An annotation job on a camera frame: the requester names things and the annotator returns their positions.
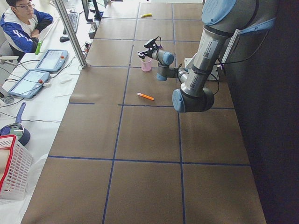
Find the orange marker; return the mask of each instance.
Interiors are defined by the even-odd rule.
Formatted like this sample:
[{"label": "orange marker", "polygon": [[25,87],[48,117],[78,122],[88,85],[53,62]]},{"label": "orange marker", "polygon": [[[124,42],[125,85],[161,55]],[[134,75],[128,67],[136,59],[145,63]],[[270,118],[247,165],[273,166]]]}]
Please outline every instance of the orange marker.
[{"label": "orange marker", "polygon": [[146,98],[146,99],[150,99],[150,100],[155,100],[153,97],[150,97],[150,96],[148,96],[148,95],[145,95],[145,94],[142,94],[142,93],[137,93],[137,95],[138,96],[141,96],[141,97],[144,97],[144,98]]}]

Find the red basket rim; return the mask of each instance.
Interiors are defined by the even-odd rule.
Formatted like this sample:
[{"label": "red basket rim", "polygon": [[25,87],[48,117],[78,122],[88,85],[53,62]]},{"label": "red basket rim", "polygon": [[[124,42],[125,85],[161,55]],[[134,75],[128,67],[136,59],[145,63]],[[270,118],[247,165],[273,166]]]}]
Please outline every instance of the red basket rim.
[{"label": "red basket rim", "polygon": [[10,152],[9,152],[9,157],[8,157],[7,164],[6,164],[6,167],[5,167],[5,170],[4,170],[4,174],[3,174],[3,177],[0,180],[0,190],[2,188],[2,184],[4,182],[4,179],[6,178],[6,175],[8,173],[9,166],[10,166],[10,163],[11,163],[11,159],[13,157],[13,146],[14,146],[14,143],[16,141],[16,135],[11,134],[11,135],[0,136],[0,139],[11,138],[11,137],[13,137],[13,141],[12,141],[10,149],[9,149]]}]

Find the metal pole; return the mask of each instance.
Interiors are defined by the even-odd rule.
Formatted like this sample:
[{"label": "metal pole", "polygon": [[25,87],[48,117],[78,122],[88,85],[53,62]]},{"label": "metal pole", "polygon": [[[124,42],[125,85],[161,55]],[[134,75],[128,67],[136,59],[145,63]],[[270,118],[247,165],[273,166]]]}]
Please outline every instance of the metal pole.
[{"label": "metal pole", "polygon": [[68,34],[68,36],[70,38],[71,44],[73,46],[73,49],[75,50],[77,58],[81,64],[82,68],[84,69],[87,66],[87,62],[85,60],[85,57],[84,57],[81,47],[79,45],[78,39],[77,39],[76,34],[71,25],[70,19],[67,15],[64,4],[63,4],[62,0],[53,0],[53,1],[56,5],[56,9],[60,15],[62,23],[64,24],[66,33]]}]

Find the man's hand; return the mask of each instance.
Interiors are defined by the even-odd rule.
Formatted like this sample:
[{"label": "man's hand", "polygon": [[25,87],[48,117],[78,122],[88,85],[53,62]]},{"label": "man's hand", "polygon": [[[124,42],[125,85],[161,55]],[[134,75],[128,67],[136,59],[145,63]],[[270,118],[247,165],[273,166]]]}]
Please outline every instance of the man's hand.
[{"label": "man's hand", "polygon": [[38,29],[35,29],[31,32],[31,37],[36,37],[38,38],[39,37],[39,30]]}]

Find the pan handle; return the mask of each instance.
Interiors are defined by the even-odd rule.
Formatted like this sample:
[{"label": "pan handle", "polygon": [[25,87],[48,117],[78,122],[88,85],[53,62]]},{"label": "pan handle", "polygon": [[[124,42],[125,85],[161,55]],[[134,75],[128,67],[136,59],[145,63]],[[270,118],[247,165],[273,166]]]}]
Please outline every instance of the pan handle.
[{"label": "pan handle", "polygon": [[25,106],[26,106],[26,102],[23,102],[20,109],[19,109],[19,112],[17,114],[17,117],[15,119],[15,122],[16,123],[21,123],[22,122],[22,114],[23,114],[23,111],[25,109]]}]

